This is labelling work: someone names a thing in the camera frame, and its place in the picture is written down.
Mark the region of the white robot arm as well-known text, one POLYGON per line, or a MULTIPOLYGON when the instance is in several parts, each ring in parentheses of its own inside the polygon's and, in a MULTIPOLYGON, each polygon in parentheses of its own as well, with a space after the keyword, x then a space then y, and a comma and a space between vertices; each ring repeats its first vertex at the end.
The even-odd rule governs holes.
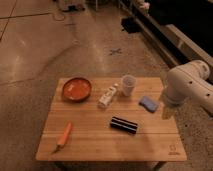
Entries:
POLYGON ((170 105, 182 105, 187 98, 195 100, 213 115, 213 85, 207 82, 210 68, 202 60, 193 60, 167 73, 164 99, 170 105))

